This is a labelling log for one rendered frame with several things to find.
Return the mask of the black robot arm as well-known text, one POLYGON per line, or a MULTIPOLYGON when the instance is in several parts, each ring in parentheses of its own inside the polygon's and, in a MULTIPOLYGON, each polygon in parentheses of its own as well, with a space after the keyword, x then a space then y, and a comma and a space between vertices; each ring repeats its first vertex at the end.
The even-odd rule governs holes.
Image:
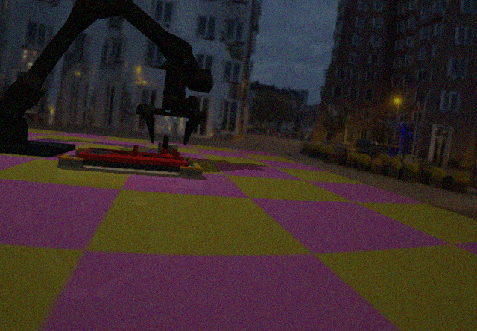
MULTIPOLYGON (((46 93, 45 78, 75 38, 97 19, 123 16, 159 48, 166 61, 159 67, 166 70, 165 86, 198 92, 210 92, 211 69, 199 69, 192 47, 185 40, 170 34, 139 8, 132 0, 77 0, 62 28, 52 38, 32 67, 21 75, 0 100, 0 145, 25 145, 28 142, 26 110, 46 93), (187 62, 187 63, 185 63, 187 62)), ((190 114, 198 107, 196 96, 173 95, 168 91, 164 109, 172 113, 190 114)))

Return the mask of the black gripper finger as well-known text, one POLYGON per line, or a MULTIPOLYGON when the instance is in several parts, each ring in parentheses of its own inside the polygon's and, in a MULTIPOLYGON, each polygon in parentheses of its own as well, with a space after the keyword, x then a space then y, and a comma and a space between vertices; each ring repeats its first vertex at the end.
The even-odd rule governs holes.
POLYGON ((184 136, 184 145, 187 145, 187 142, 189 140, 189 137, 194 130, 194 128, 198 125, 201 124, 201 122, 192 122, 192 121, 186 121, 186 129, 185 129, 185 136, 184 136))
POLYGON ((151 136, 151 143, 154 143, 154 117, 141 116, 145 120, 148 127, 149 134, 151 136))

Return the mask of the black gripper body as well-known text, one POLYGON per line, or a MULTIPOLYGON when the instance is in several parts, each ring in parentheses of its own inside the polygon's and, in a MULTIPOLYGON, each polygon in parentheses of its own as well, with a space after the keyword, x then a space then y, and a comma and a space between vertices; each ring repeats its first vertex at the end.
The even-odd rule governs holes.
POLYGON ((180 118, 186 117, 186 118, 189 118, 189 121, 192 121, 192 122, 200 122, 200 121, 206 122, 205 111, 190 110, 190 114, 166 112, 166 110, 170 110, 170 109, 164 109, 165 98, 168 94, 168 91, 170 91, 171 94, 177 95, 177 96, 186 95, 185 89, 183 88, 179 88, 175 86, 165 86, 165 89, 163 91, 162 109, 156 108, 153 105, 139 104, 136 107, 136 115, 142 114, 142 116, 154 117, 154 114, 156 114, 156 115, 173 116, 173 117, 180 117, 180 118))

